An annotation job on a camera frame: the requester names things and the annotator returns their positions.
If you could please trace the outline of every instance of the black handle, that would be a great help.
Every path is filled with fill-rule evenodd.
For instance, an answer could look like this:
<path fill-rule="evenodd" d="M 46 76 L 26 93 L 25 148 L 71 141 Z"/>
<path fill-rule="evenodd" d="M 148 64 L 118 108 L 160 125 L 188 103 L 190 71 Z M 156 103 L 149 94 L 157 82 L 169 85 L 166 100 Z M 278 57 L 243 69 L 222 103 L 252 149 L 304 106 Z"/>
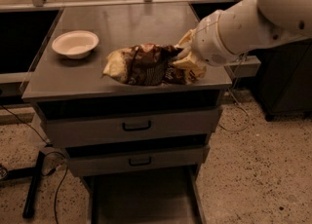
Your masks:
<path fill-rule="evenodd" d="M 152 122 L 148 120 L 146 127 L 139 127 L 139 128 L 127 128 L 126 123 L 123 123 L 123 130 L 124 131 L 146 131 L 150 129 L 152 126 Z"/>
<path fill-rule="evenodd" d="M 152 163 L 152 158 L 148 157 L 147 160 L 145 160 L 145 159 L 136 159 L 136 162 L 132 161 L 132 159 L 129 159 L 128 162 L 129 162 L 129 165 L 132 166 L 132 167 L 135 167 L 135 166 L 148 166 L 148 165 L 150 165 Z"/>

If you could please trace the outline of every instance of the white device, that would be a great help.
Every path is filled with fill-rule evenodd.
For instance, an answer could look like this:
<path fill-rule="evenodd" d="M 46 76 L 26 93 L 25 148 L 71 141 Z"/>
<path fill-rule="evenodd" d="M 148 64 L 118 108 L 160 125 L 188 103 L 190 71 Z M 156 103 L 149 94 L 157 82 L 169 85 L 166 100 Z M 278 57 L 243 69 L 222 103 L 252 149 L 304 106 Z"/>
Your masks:
<path fill-rule="evenodd" d="M 219 66 L 251 50 L 311 37 L 311 0 L 241 0 L 203 18 L 190 45 L 193 55 Z"/>

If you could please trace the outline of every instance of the concrete floor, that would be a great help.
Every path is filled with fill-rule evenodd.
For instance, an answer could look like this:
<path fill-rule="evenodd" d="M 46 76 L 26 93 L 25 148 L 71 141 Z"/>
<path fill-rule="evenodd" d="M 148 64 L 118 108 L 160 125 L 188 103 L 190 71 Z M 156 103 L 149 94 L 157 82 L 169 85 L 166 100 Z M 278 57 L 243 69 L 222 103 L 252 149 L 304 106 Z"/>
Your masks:
<path fill-rule="evenodd" d="M 222 127 L 210 140 L 211 152 L 197 178 L 207 222 L 312 223 L 312 120 L 289 116 L 266 122 L 249 91 L 236 96 L 250 121 L 230 97 L 224 98 Z M 225 130 L 246 125 L 243 131 Z M 0 163 L 9 169 L 35 164 L 44 143 L 30 127 L 9 124 L 0 132 Z M 59 156 L 48 156 L 44 171 L 57 163 Z M 31 220 L 21 217 L 30 178 L 0 182 L 0 223 L 55 223 L 54 196 L 64 173 L 61 168 L 42 178 Z M 69 172 L 58 193 L 58 223 L 86 223 L 87 206 L 86 189 Z"/>

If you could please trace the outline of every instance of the lower shelf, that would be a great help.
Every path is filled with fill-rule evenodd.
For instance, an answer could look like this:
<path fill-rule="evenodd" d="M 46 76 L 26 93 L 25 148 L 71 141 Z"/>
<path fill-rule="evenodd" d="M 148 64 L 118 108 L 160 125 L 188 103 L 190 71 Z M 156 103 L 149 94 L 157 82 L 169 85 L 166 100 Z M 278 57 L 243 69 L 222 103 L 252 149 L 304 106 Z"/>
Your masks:
<path fill-rule="evenodd" d="M 189 167 L 94 177 L 92 223 L 206 223 Z"/>

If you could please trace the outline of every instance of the white bowl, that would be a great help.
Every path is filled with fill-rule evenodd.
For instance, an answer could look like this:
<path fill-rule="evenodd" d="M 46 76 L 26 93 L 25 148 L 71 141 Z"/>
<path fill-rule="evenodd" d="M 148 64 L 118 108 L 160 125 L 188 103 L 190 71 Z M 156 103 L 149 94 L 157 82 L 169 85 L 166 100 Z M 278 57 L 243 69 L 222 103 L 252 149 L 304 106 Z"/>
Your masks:
<path fill-rule="evenodd" d="M 98 37 L 89 31 L 72 31 L 60 35 L 52 43 L 52 49 L 58 54 L 72 59 L 89 55 L 98 44 Z"/>

